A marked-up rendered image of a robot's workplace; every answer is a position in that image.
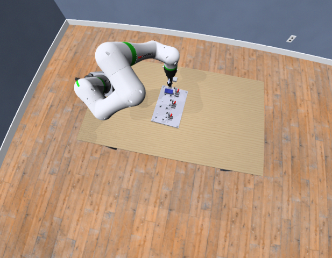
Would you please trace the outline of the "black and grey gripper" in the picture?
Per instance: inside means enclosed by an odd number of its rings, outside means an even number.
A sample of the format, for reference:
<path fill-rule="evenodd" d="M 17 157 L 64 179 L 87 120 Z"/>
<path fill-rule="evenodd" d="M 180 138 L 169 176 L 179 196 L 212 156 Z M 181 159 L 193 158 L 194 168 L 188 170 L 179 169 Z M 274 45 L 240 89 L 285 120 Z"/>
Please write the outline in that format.
<path fill-rule="evenodd" d="M 175 74 L 174 74 L 174 75 L 167 75 L 167 74 L 166 74 L 166 76 L 167 76 L 167 78 L 168 78 L 168 81 L 167 81 L 167 85 L 169 86 L 168 88 L 169 88 L 169 89 L 172 89 L 172 84 L 173 84 L 173 82 L 172 82 L 173 79 L 172 79 L 172 78 L 175 76 Z M 170 84 L 169 84 L 169 83 L 170 83 Z"/>

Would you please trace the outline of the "blue rectangular block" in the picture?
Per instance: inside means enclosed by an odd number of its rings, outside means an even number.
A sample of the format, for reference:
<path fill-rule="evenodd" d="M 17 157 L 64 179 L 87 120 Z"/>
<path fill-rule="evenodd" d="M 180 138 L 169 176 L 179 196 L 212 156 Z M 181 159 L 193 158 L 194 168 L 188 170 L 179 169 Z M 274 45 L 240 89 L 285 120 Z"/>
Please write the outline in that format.
<path fill-rule="evenodd" d="M 173 90 L 172 90 L 172 89 L 166 89 L 166 88 L 165 88 L 165 92 L 164 92 L 164 93 L 169 94 L 169 95 L 170 95 L 170 94 L 172 95 L 172 94 L 173 94 Z"/>

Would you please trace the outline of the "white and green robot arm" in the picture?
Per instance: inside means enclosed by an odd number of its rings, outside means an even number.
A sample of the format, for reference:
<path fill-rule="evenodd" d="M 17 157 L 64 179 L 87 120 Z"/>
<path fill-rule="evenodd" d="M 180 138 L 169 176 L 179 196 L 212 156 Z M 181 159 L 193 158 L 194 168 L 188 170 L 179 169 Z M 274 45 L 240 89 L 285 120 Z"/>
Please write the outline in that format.
<path fill-rule="evenodd" d="M 76 77 L 75 93 L 99 120 L 107 120 L 122 109 L 137 106 L 145 99 L 146 90 L 131 66 L 149 58 L 163 62 L 167 75 L 176 74 L 180 54 L 174 47 L 154 40 L 140 44 L 102 43 L 96 50 L 95 59 L 107 77 L 91 73 L 82 79 Z M 110 83 L 115 91 L 106 98 Z"/>

